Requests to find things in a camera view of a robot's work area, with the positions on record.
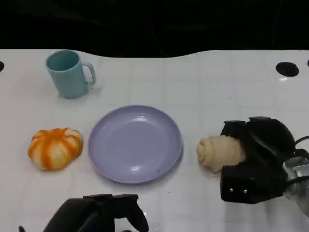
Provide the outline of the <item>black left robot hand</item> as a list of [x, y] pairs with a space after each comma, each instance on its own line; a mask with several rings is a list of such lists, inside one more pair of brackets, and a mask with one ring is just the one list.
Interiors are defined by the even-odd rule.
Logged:
[[147, 219], [137, 194], [98, 194], [66, 200], [50, 219], [45, 232], [114, 232], [115, 220], [126, 218], [139, 232], [147, 232]]

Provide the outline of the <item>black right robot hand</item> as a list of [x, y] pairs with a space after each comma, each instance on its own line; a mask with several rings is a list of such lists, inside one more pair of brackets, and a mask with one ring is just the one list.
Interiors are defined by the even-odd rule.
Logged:
[[295, 151], [295, 140], [287, 127], [277, 119], [263, 116], [224, 124], [221, 134], [240, 142], [245, 160], [223, 166], [221, 199], [256, 204], [282, 196], [287, 179], [282, 165]]

